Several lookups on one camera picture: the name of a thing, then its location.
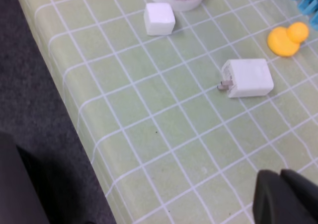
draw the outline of grid pattern tablecloth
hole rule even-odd
[[[149,37],[151,0],[19,0],[119,224],[252,222],[257,171],[318,181],[318,33],[278,58],[291,0],[204,0]],[[266,58],[266,97],[217,91],[227,59]]]

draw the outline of black object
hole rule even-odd
[[[289,169],[261,170],[253,214],[256,224],[317,224],[318,186]]]
[[[0,223],[49,224],[12,138],[0,133]]]

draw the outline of white eraser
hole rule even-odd
[[[168,3],[147,3],[144,13],[148,35],[168,35],[172,33],[175,18]]]
[[[227,60],[222,67],[224,83],[228,85],[228,97],[265,96],[274,82],[265,59]]]

